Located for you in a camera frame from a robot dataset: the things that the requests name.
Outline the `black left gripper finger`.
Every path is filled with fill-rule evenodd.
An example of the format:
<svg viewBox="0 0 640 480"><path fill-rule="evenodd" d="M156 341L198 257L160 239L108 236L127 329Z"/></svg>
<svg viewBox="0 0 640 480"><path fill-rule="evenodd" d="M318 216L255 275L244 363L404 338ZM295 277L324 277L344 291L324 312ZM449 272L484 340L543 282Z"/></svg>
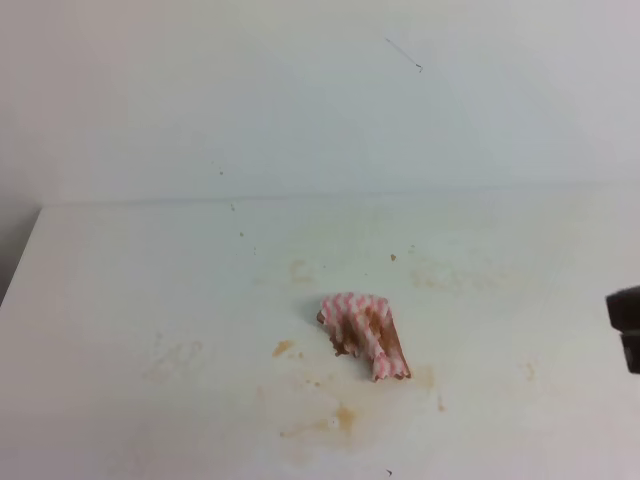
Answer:
<svg viewBox="0 0 640 480"><path fill-rule="evenodd" d="M632 374L640 373L640 333L623 332L620 335L627 368Z"/></svg>

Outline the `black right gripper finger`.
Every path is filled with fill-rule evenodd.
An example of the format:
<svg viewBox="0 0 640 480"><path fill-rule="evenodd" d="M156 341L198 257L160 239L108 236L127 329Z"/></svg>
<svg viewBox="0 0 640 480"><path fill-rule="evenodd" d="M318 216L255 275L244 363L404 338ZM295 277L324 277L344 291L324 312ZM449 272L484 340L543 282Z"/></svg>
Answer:
<svg viewBox="0 0 640 480"><path fill-rule="evenodd" d="M611 326L620 332L640 329L640 286L628 287L606 297Z"/></svg>

